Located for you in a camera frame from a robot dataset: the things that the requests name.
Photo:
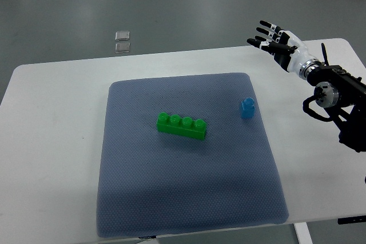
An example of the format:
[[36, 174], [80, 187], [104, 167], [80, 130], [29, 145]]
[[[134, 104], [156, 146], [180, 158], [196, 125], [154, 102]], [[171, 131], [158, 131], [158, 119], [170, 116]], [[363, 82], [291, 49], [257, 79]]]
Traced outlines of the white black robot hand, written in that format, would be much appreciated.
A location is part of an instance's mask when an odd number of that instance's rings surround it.
[[272, 55], [274, 61], [286, 72], [295, 73], [306, 80], [307, 70], [320, 65], [320, 61], [309, 53], [306, 44], [291, 31], [267, 21], [260, 21], [256, 31], [260, 34], [247, 39], [247, 42]]

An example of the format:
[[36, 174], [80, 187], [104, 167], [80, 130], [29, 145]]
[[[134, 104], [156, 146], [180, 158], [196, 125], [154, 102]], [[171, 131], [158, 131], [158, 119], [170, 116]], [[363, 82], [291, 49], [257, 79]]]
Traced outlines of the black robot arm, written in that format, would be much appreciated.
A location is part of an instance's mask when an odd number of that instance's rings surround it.
[[324, 62], [309, 61], [302, 76], [313, 86], [313, 95], [304, 100], [303, 111], [323, 122], [333, 122], [339, 142], [356, 152], [365, 152], [365, 84], [339, 65], [330, 65], [325, 45]]

